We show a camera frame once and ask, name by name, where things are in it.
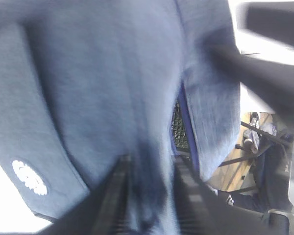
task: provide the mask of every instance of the wooden floor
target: wooden floor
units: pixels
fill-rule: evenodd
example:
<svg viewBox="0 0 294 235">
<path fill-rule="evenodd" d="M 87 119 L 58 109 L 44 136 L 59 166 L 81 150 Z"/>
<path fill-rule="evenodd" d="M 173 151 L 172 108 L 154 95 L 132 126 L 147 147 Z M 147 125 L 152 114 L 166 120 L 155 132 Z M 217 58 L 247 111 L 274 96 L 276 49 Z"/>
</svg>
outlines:
<svg viewBox="0 0 294 235">
<path fill-rule="evenodd" d="M 243 122 L 249 123 L 251 113 L 246 113 L 242 116 Z M 272 117 L 270 114 L 261 113 L 259 119 L 259 125 L 263 122 L 271 122 Z M 237 144 L 243 145 L 243 132 L 247 128 L 241 126 L 240 134 L 237 140 Z M 243 151 L 240 149 L 233 149 L 231 153 L 226 157 L 225 161 L 241 157 Z M 208 181 L 212 187 L 221 189 L 224 191 L 233 191 L 240 189 L 244 177 L 247 175 L 252 161 L 244 161 L 240 163 L 234 163 L 226 166 L 219 167 L 213 174 L 212 178 Z"/>
</svg>

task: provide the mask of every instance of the white logo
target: white logo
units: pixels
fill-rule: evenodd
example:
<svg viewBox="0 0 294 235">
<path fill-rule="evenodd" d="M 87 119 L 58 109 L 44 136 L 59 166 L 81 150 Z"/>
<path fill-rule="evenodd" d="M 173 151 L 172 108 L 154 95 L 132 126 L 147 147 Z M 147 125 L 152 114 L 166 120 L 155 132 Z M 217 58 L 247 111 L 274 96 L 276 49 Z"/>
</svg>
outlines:
<svg viewBox="0 0 294 235">
<path fill-rule="evenodd" d="M 38 195 L 47 194 L 47 187 L 43 180 L 27 164 L 14 160 L 12 162 L 12 167 L 16 176 L 20 179 L 20 181 L 25 183 L 26 187 L 33 189 L 34 193 Z"/>
</svg>

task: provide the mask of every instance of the person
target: person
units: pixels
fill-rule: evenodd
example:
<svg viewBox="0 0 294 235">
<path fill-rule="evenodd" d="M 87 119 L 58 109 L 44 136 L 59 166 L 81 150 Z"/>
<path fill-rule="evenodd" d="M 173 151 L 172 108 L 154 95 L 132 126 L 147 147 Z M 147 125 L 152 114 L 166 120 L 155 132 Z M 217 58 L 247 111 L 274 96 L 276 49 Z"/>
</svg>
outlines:
<svg viewBox="0 0 294 235">
<path fill-rule="evenodd" d="M 292 141 L 292 136 L 284 139 Z M 268 140 L 261 138 L 261 145 Z M 226 199 L 233 206 L 265 213 L 270 209 L 291 211 L 292 204 L 288 199 L 290 161 L 286 156 L 288 150 L 280 144 L 274 144 L 257 158 L 254 179 L 258 192 L 253 195 L 243 195 L 238 192 L 218 190 L 218 197 Z"/>
</svg>

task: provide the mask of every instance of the blue fabric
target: blue fabric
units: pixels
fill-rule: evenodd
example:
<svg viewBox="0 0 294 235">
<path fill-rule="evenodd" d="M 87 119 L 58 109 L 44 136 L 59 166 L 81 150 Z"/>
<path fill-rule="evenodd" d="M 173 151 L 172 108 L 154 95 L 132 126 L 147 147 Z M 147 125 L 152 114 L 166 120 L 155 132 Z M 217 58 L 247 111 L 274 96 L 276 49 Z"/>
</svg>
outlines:
<svg viewBox="0 0 294 235">
<path fill-rule="evenodd" d="M 199 162 L 198 162 L 198 151 L 196 147 L 195 137 L 193 133 L 192 123 L 190 119 L 190 113 L 188 111 L 187 107 L 187 101 L 186 101 L 186 94 L 184 89 L 184 84 L 182 83 L 181 91 L 178 95 L 178 102 L 180 104 L 182 118 L 183 118 L 183 124 L 190 148 L 193 168 L 195 172 L 199 173 Z"/>
<path fill-rule="evenodd" d="M 22 144 L 33 156 L 31 166 L 39 167 L 51 184 L 50 195 L 56 194 L 50 201 L 37 201 L 9 174 L 26 203 L 40 213 L 59 217 L 96 188 L 120 155 L 130 154 L 134 160 L 128 210 L 131 228 L 141 231 L 148 225 L 158 234 L 178 234 L 170 125 L 181 81 L 204 180 L 232 148 L 239 126 L 239 86 L 215 70 L 206 44 L 208 35 L 212 36 L 209 43 L 234 43 L 227 1 L 81 0 L 55 1 L 50 6 L 49 1 L 24 1 L 16 8 L 8 0 L 5 3 L 13 14 L 2 14 L 9 16 L 0 26 L 21 22 L 26 33 L 21 55 L 26 60 L 13 54 L 14 61 L 4 64 L 6 52 L 0 59 L 0 83 L 4 71 L 25 63 L 24 69 L 6 77 L 21 79 L 18 88 L 32 94 L 11 93 L 10 86 L 1 94 L 19 99 L 13 110 L 23 129 L 18 131 L 10 122 L 12 113 L 5 121 L 11 125 L 0 125 L 0 135 L 6 130 L 19 134 L 0 142 L 0 148 L 23 158 L 27 153 L 13 142 L 26 137 Z M 30 86 L 22 83 L 25 75 L 20 71 L 31 72 L 26 79 Z M 26 112 L 17 111 L 27 104 L 31 105 Z M 39 138 L 31 138 L 32 132 Z M 49 151 L 50 156 L 59 156 L 44 158 Z M 0 161 L 7 157 L 7 152 L 0 154 Z M 75 174 L 70 166 L 79 173 L 72 181 L 72 176 L 62 177 L 61 172 L 65 168 L 66 173 Z"/>
<path fill-rule="evenodd" d="M 185 96 L 199 175 L 207 181 L 233 149 L 240 129 L 239 83 L 217 70 L 209 55 L 213 45 L 235 47 L 233 28 L 227 1 L 178 3 L 187 42 Z"/>
</svg>

